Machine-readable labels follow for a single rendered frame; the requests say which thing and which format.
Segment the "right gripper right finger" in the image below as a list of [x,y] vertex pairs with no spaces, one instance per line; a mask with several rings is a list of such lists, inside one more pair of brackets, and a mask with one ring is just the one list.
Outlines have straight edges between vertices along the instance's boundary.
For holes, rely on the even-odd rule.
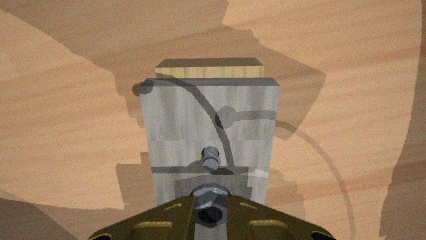
[[241,196],[226,196],[227,240],[314,240],[326,229]]

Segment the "grey threaded bolt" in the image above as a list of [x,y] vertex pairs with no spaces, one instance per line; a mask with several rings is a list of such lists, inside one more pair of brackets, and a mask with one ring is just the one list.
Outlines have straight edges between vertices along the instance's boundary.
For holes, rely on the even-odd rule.
[[204,148],[203,167],[207,171],[215,171],[218,168],[218,150],[209,146]]

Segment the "light wooden plank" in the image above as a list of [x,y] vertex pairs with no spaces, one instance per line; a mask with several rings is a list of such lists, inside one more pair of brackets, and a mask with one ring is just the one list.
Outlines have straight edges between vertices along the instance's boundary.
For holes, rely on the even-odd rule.
[[264,65],[254,57],[164,59],[156,78],[263,78]]

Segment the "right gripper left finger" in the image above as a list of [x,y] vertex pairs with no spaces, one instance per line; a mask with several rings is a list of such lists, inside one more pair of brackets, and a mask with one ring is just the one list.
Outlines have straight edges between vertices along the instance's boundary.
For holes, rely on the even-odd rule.
[[195,196],[182,196],[107,226],[87,240],[107,235],[110,240],[194,240]]

